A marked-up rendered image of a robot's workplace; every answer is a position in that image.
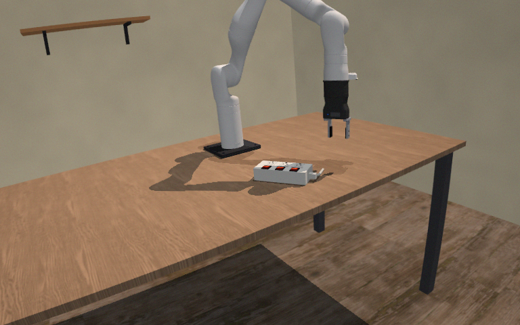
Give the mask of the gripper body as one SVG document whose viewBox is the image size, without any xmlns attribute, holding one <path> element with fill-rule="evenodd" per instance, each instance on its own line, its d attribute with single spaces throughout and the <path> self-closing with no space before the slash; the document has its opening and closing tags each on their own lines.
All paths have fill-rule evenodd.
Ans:
<svg viewBox="0 0 520 325">
<path fill-rule="evenodd" d="M 349 73 L 347 64 L 324 65 L 323 118 L 349 118 L 349 79 L 357 79 L 357 74 Z"/>
</svg>

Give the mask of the white power strip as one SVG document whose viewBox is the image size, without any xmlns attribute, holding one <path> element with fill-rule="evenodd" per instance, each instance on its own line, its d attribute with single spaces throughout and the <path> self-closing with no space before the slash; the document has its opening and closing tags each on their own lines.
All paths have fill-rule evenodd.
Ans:
<svg viewBox="0 0 520 325">
<path fill-rule="evenodd" d="M 278 183 L 291 183 L 304 185 L 310 179 L 320 176 L 324 168 L 317 173 L 313 173 L 313 164 L 287 163 L 263 160 L 253 168 L 255 181 L 270 181 Z"/>
</svg>

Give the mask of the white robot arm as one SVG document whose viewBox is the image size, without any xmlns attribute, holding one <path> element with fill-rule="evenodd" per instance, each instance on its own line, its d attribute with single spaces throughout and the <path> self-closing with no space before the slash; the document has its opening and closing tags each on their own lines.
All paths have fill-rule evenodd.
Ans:
<svg viewBox="0 0 520 325">
<path fill-rule="evenodd" d="M 266 1 L 245 0 L 238 8 L 228 31 L 232 48 L 230 61 L 228 64 L 214 66 L 211 70 L 221 147 L 224 149 L 234 149 L 244 145 L 239 99 L 229 94 L 228 87 L 234 87 L 240 82 L 246 55 Z M 349 22 L 344 15 L 321 0 L 280 1 L 320 26 L 324 64 L 347 64 L 344 35 L 349 30 Z"/>
</svg>

